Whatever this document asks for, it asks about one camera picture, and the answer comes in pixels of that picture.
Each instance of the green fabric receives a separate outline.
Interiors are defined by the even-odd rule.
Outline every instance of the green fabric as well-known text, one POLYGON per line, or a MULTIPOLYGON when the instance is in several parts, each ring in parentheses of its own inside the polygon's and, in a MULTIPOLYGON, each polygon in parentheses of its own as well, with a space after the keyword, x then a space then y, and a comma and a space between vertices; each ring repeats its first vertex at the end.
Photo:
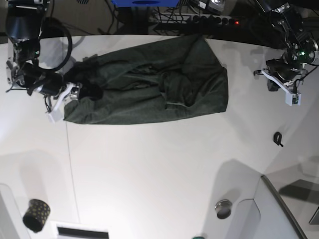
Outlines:
POLYGON ((103 98, 65 106, 65 120, 81 124, 139 124, 226 111, 227 70, 199 35, 172 38, 94 57, 65 74, 89 80, 103 98))

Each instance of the white tabletop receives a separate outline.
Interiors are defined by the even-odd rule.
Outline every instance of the white tabletop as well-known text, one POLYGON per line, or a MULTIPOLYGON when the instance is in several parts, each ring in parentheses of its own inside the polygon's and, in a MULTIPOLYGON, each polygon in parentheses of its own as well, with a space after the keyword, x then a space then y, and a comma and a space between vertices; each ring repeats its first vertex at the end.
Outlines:
MULTIPOLYGON (((74 37, 72 60, 168 38, 74 37)), ((43 61, 62 59, 60 41, 41 42, 43 61)), ((231 218, 218 220, 215 203, 228 197, 236 208, 253 197, 260 173, 281 150, 272 142, 274 132, 281 131, 288 141, 318 97, 319 81, 315 74, 309 76, 300 88, 302 105, 290 107, 283 91, 268 92, 266 79, 252 75, 280 51, 207 41, 228 71, 229 106, 222 114, 130 126, 52 125, 40 96, 2 90, 0 183, 12 188, 21 213, 28 199, 36 197, 52 205, 51 220, 104 226, 112 239, 200 233, 225 238, 231 218)), ((0 45, 0 52, 5 50, 0 45)), ((8 87, 5 57, 0 55, 1 89, 8 87)), ((51 228, 32 238, 45 238, 44 233, 50 235, 51 228)))

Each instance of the white wall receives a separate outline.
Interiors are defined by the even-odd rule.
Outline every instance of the white wall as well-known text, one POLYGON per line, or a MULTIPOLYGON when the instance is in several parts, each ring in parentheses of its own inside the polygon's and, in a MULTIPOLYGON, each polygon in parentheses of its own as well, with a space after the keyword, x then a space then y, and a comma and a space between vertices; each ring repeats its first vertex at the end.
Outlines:
MULTIPOLYGON (((283 135, 285 146, 266 171, 275 188, 279 190, 298 179, 319 183, 319 98, 290 140, 286 141, 284 131, 283 135)), ((286 196, 283 199, 308 238, 318 238, 319 226, 308 224, 318 205, 286 196)))

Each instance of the blue object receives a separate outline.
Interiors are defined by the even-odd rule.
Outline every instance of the blue object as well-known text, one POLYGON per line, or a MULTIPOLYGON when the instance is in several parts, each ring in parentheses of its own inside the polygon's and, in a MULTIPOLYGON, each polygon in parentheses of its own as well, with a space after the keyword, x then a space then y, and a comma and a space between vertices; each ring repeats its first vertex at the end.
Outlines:
POLYGON ((175 7, 178 0, 112 0, 112 3, 117 7, 128 6, 167 6, 175 7))

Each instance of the small black clip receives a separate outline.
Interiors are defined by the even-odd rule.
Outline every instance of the small black clip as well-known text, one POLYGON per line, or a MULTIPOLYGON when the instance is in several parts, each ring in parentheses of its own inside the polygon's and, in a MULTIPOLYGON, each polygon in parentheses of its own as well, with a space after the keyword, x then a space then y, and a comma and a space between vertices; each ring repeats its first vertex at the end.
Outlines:
POLYGON ((279 132, 276 132, 274 134, 274 142, 275 142, 275 144, 278 145, 278 146, 280 145, 281 147, 284 147, 283 144, 281 143, 282 138, 283 138, 283 135, 281 133, 279 133, 279 132))

